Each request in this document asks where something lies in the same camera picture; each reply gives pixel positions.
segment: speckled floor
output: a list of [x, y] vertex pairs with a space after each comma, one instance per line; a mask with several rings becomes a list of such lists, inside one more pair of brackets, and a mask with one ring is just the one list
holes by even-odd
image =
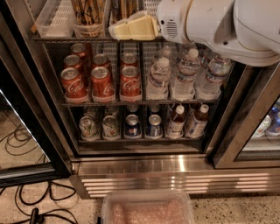
[[[67, 179], [56, 180], [57, 183], [70, 186]], [[46, 189], [46, 183], [27, 185], [23, 190], [23, 198], [27, 202], [38, 200]], [[17, 188], [6, 189], [0, 196], [0, 223], [23, 221], [29, 217], [19, 212], [15, 204]], [[53, 194], [63, 197], [70, 190], [55, 186]], [[80, 199], [76, 194], [70, 199], [54, 202], [47, 195], [35, 206], [25, 206], [18, 197], [20, 209], [30, 214], [34, 207], [39, 213], [64, 208], [73, 213], [80, 224], [95, 224], [101, 216], [102, 199]], [[246, 193], [246, 194], [215, 194], [191, 195], [192, 208], [196, 224], [277, 224], [280, 223], [280, 194]], [[57, 212], [74, 221], [70, 214]], [[69, 223], [57, 218], [46, 218], [44, 223]]]

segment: red soda can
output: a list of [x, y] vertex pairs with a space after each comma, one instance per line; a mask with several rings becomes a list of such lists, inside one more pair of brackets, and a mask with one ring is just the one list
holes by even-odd
[[68, 55], [64, 58], [64, 68], [73, 67], [76, 68], [84, 79], [85, 86], [88, 86], [88, 79], [84, 74], [84, 66], [81, 58], [78, 55]]
[[84, 73], [86, 77], [90, 75], [91, 60], [87, 47], [84, 44], [74, 44], [71, 46], [71, 54], [78, 55], [84, 66]]
[[93, 96], [109, 97], [114, 95], [112, 75], [106, 67], [99, 66], [93, 69], [91, 81], [93, 84]]
[[64, 69], [60, 74], [60, 81], [67, 98], [81, 98], [88, 94], [81, 73], [76, 68]]
[[112, 65], [110, 59], [103, 53], [96, 54], [93, 58], [92, 68], [106, 67], [112, 73]]
[[141, 79], [138, 68], [126, 66], [121, 71], [121, 95], [138, 96], [141, 94]]
[[125, 53], [121, 59], [121, 69], [123, 67], [138, 67], [137, 56], [133, 53]]

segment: coca-cola logo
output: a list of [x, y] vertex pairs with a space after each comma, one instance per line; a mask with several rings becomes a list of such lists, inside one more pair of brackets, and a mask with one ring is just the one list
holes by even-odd
[[111, 83], [109, 83], [103, 90], [104, 95], [110, 95], [113, 91], [113, 86]]
[[64, 88], [68, 93], [77, 93], [84, 88], [84, 82], [81, 81], [81, 79], [78, 79], [72, 82], [69, 86], [64, 85]]
[[126, 91], [133, 91], [140, 88], [140, 79], [129, 80], [127, 82], [122, 82], [122, 88]]

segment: beverage cooler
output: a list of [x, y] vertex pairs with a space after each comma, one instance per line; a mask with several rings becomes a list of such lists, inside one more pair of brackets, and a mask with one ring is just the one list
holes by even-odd
[[[136, 8], [155, 16], [159, 2], [139, 1]], [[101, 28], [89, 31], [77, 24], [70, 0], [1, 2], [1, 90], [47, 155], [50, 162], [43, 168], [51, 169], [42, 171], [36, 164], [2, 170], [2, 185], [25, 183], [31, 169], [37, 178], [29, 182], [69, 177], [83, 199], [151, 188], [188, 193], [278, 191], [279, 64], [254, 67], [231, 61], [215, 97], [202, 97], [198, 90], [176, 97], [172, 81], [169, 93], [158, 97], [157, 89], [149, 86], [152, 61], [166, 48], [176, 61], [180, 45], [160, 37], [111, 38], [106, 28], [115, 19], [114, 7], [103, 3]], [[65, 31], [50, 26], [62, 4], [70, 23]], [[76, 52], [81, 47], [86, 55]], [[203, 45], [197, 47], [206, 51]], [[136, 60], [123, 57], [131, 54]], [[67, 67], [67, 57], [71, 61], [77, 56], [84, 63], [81, 72], [79, 65]], [[129, 62], [135, 63], [134, 69], [126, 68]], [[175, 71], [173, 62], [170, 66]], [[80, 75], [79, 85], [69, 82], [74, 73]], [[21, 109], [25, 104], [28, 112]], [[185, 124], [174, 137], [168, 113], [183, 110], [190, 125], [190, 110], [201, 105], [206, 122], [193, 130]], [[159, 114], [152, 120], [155, 109]], [[12, 181], [13, 175], [19, 181]]]

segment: refrigerator door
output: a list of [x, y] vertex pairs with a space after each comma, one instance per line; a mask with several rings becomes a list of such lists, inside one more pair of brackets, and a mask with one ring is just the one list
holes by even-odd
[[258, 74], [213, 158], [216, 168], [280, 165], [279, 85], [279, 64]]
[[[18, 42], [11, 35], [7, 25], [0, 14], [0, 93], [6, 107], [12, 116], [18, 116], [22, 123], [16, 137], [20, 141], [20, 135], [29, 137], [34, 147], [37, 148], [37, 157], [30, 159], [24, 157], [15, 158], [16, 163], [3, 161], [0, 164], [0, 187], [24, 185], [50, 179], [61, 179], [71, 175], [69, 156], [65, 148], [69, 148], [66, 140], [63, 140], [61, 130], [55, 122], [53, 113], [46, 103], [46, 98], [38, 87], [37, 81], [27, 64], [27, 58], [19, 51]], [[7, 135], [5, 125], [1, 128], [2, 152], [4, 153], [4, 140]], [[18, 155], [9, 148], [12, 139], [7, 140], [6, 152], [10, 156]], [[46, 161], [40, 163], [40, 156], [45, 156]]]

